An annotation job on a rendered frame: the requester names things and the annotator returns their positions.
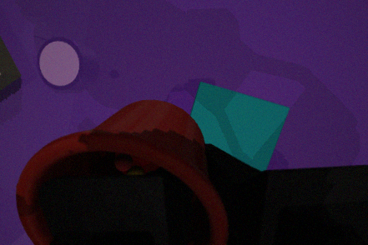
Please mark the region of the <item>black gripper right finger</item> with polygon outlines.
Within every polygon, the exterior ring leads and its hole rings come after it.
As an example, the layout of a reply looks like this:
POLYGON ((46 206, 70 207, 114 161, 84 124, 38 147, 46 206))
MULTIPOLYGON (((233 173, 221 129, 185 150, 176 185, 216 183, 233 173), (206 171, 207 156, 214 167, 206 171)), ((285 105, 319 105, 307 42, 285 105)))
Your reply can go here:
POLYGON ((205 152, 229 219, 226 245, 274 245, 284 207, 368 201, 368 165, 262 172, 211 143, 205 152))

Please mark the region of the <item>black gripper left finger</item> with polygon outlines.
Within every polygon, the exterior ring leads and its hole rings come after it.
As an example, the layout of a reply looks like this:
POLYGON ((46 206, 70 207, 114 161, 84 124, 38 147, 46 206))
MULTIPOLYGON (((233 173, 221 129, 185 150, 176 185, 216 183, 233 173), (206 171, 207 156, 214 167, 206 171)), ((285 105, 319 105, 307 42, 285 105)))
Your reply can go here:
POLYGON ((148 232, 155 245, 188 245, 193 190, 159 167, 149 175, 62 176, 38 200, 59 232, 148 232))

